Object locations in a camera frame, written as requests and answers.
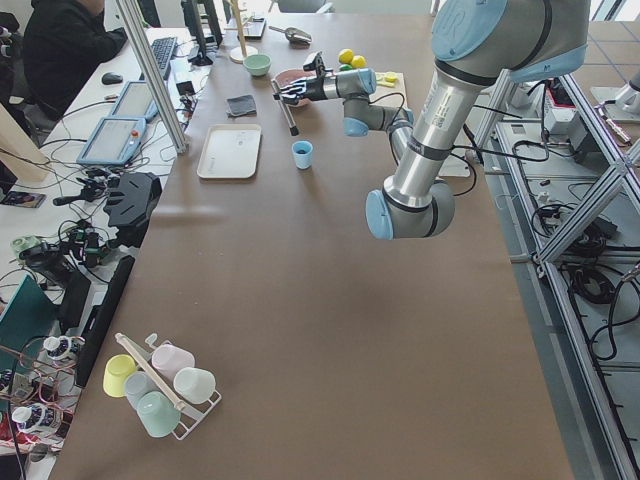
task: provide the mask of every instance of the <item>computer mouse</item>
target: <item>computer mouse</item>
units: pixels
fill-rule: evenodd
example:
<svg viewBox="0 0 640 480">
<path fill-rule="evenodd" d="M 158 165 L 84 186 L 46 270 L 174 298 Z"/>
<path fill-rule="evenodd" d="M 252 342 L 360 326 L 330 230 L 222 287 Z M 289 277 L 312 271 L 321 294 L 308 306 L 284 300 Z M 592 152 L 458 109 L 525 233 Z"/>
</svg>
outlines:
<svg viewBox="0 0 640 480">
<path fill-rule="evenodd" d="M 113 85 L 114 83 L 122 83 L 122 75 L 114 72 L 107 72 L 102 76 L 103 85 Z"/>
</svg>

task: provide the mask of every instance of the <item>white bottle cap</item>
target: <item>white bottle cap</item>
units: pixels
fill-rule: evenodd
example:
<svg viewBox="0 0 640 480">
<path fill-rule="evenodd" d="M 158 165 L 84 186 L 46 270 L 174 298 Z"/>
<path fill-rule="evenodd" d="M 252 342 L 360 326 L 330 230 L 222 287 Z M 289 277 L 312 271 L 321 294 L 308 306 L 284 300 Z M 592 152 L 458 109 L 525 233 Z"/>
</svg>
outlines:
<svg viewBox="0 0 640 480">
<path fill-rule="evenodd" d="M 31 409 L 29 407 L 18 407 L 11 414 L 11 420 L 15 423 L 24 423 L 31 418 Z"/>
<path fill-rule="evenodd" d="M 45 350 L 49 352 L 55 352 L 60 346 L 60 339 L 58 337 L 48 337 L 42 344 Z"/>
</svg>

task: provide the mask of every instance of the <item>white tray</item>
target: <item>white tray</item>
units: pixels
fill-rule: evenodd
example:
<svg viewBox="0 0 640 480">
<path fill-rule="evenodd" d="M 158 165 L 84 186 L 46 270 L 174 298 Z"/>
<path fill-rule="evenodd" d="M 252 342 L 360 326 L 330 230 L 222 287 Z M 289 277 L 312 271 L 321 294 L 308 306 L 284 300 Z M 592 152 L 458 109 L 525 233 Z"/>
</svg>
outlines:
<svg viewBox="0 0 640 480">
<path fill-rule="evenodd" d="M 260 148 L 260 125 L 213 125 L 209 127 L 200 162 L 200 178 L 249 178 L 256 173 Z"/>
</svg>

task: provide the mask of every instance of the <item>blue-framed tablet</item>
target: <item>blue-framed tablet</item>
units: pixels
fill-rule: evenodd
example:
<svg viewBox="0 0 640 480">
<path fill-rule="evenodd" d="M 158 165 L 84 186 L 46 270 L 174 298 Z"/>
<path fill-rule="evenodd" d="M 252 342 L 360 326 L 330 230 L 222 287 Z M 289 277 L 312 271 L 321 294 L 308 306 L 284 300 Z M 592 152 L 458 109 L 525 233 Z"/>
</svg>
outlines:
<svg viewBox="0 0 640 480">
<path fill-rule="evenodd" d="M 147 128 L 144 117 L 103 117 L 87 140 L 76 163 L 122 166 L 140 146 Z"/>
<path fill-rule="evenodd" d="M 144 117 L 147 122 L 158 114 L 147 82 L 127 82 L 109 114 L 111 117 Z"/>
</svg>

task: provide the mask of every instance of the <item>yellow cup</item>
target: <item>yellow cup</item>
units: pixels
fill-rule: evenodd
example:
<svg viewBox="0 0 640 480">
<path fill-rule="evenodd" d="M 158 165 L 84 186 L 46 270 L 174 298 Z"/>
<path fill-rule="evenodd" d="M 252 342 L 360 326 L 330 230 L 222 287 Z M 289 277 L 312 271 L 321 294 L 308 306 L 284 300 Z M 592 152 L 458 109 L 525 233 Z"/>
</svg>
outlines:
<svg viewBox="0 0 640 480">
<path fill-rule="evenodd" d="M 124 382 L 137 370 L 136 362 L 130 355 L 111 357 L 104 369 L 102 389 L 110 397 L 124 397 Z"/>
</svg>

